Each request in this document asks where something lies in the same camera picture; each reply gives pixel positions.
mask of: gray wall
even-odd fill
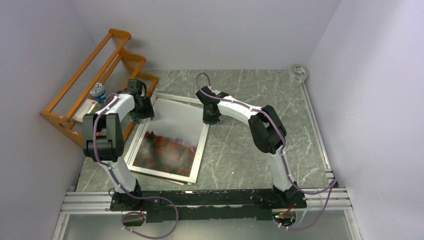
[[[0,3],[0,239],[51,239],[82,150],[39,114],[94,49],[65,0]]]
[[[424,2],[342,0],[307,87],[365,240],[424,239]]]
[[[306,64],[340,0],[71,0],[93,40],[129,31],[145,69]]]

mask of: white picture frame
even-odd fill
[[[175,103],[175,101],[178,101],[178,104],[182,104],[182,105],[185,105],[184,103],[203,105],[200,102],[200,100],[196,98],[176,96],[176,95],[159,93],[159,92],[154,92],[152,96],[150,97],[150,100],[153,106],[155,106],[155,102],[157,102],[157,100],[172,101],[173,103]],[[201,128],[200,137],[197,143],[196,152],[194,155],[194,160],[191,166],[190,174],[189,176],[182,176],[182,175],[167,173],[163,171],[158,171],[158,170],[153,170],[153,169],[148,169],[148,168],[133,165],[138,153],[138,149],[140,148],[142,144],[142,141],[144,139],[144,136],[146,134],[146,131],[148,130],[148,127],[151,121],[152,120],[150,118],[144,119],[143,122],[136,127],[134,138],[132,139],[128,152],[126,153],[124,157],[125,162],[128,166],[128,169],[132,172],[147,174],[147,175],[165,178],[169,180],[176,180],[176,181],[180,181],[180,182],[184,182],[188,184],[196,183],[198,173],[199,173],[200,163],[202,161],[203,151],[205,149],[205,143],[206,143],[206,138],[208,135],[209,124],[202,123],[203,126]]]

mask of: orange wooden frame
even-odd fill
[[[68,90],[72,87],[72,85],[86,70],[88,65],[93,61],[93,59],[102,50],[102,48],[106,45],[106,43],[112,38],[116,43],[115,51],[110,55],[110,57],[106,60],[104,65],[99,69],[95,77],[91,80],[88,86],[81,93],[78,100],[76,100],[76,102],[72,105],[72,107],[66,113],[66,115],[59,115],[59,114],[52,113],[52,110],[56,107],[59,101],[64,97],[64,95],[68,92]],[[158,84],[159,78],[157,76],[141,71],[143,64],[146,62],[146,58],[142,55],[133,54],[125,50],[124,45],[130,39],[131,39],[131,34],[129,32],[111,28],[109,30],[109,33],[103,38],[103,40],[94,49],[94,51],[90,54],[90,56],[88,56],[88,58],[84,61],[81,67],[79,67],[79,69],[70,78],[70,80],[65,84],[65,86],[63,86],[60,92],[54,97],[54,99],[49,103],[49,105],[40,112],[41,116],[43,116],[47,121],[53,124],[53,126],[59,129],[63,134],[65,134],[69,139],[71,139],[74,143],[76,143],[81,148],[83,147],[83,135],[79,132],[75,132],[72,130],[72,128],[76,124],[76,122],[72,119],[72,117],[77,112],[78,107],[83,103],[83,101],[85,101],[87,98],[91,98],[89,93],[90,93],[90,90],[94,87],[94,85],[97,82],[104,84],[120,61],[123,62],[123,65],[130,73],[129,79],[140,78],[140,79],[152,81],[149,89],[147,90],[146,96],[152,95],[153,90]],[[128,127],[126,128],[126,130],[124,131],[123,133],[124,141],[127,140],[128,136],[133,130],[133,127],[134,127],[134,123],[130,123]]]

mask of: table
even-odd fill
[[[196,98],[195,77],[206,72],[212,88],[254,106],[271,105],[287,130],[286,156],[291,173],[301,188],[328,186],[319,136],[302,84],[292,83],[284,70],[150,70],[159,77],[156,91]],[[129,136],[125,151],[134,138]],[[209,128],[197,182],[184,186],[163,179],[132,173],[142,190],[260,189],[273,185],[264,154],[256,149],[249,127],[222,116]],[[77,192],[101,192],[113,188],[107,173],[85,158]]]

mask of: picture frame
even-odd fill
[[[160,178],[165,178],[165,179],[174,180],[174,181],[179,181],[179,182],[187,183],[189,185],[191,183],[196,183],[198,173],[199,173],[200,163],[202,161],[203,151],[205,149],[205,143],[206,143],[206,138],[207,138],[207,135],[208,135],[209,125],[203,123],[202,114],[199,115],[199,113],[203,112],[203,108],[199,108],[199,107],[188,105],[188,104],[196,104],[196,105],[201,105],[201,106],[203,104],[200,102],[200,100],[198,100],[196,98],[176,96],[176,95],[159,93],[159,92],[154,92],[151,95],[150,100],[151,100],[151,103],[153,105],[153,108],[155,108],[155,103],[157,105],[160,104],[160,103],[170,103],[170,104],[175,104],[175,106],[180,106],[180,107],[182,107],[182,105],[184,105],[184,107],[187,108],[187,109],[198,108],[198,109],[195,110],[195,112],[197,112],[197,114],[196,114],[194,119],[196,121],[200,121],[201,130],[199,132],[198,141],[197,141],[197,144],[196,144],[196,149],[195,149],[194,158],[193,158],[193,162],[192,162],[192,165],[191,165],[190,173],[189,173],[189,176],[184,176],[184,175],[168,173],[168,172],[164,172],[164,171],[160,171],[160,170],[154,170],[154,169],[149,169],[149,168],[145,168],[145,167],[134,166],[134,163],[136,161],[136,157],[137,157],[137,154],[139,152],[139,149],[142,145],[143,140],[145,139],[146,132],[148,132],[149,126],[152,124],[152,121],[154,121],[155,118],[153,120],[150,119],[150,118],[144,119],[138,126],[136,126],[134,138],[132,139],[130,146],[129,146],[129,149],[128,149],[128,152],[126,153],[126,155],[124,157],[125,162],[128,166],[128,169],[132,172],[151,175],[151,176],[154,176],[154,177],[160,177]]]

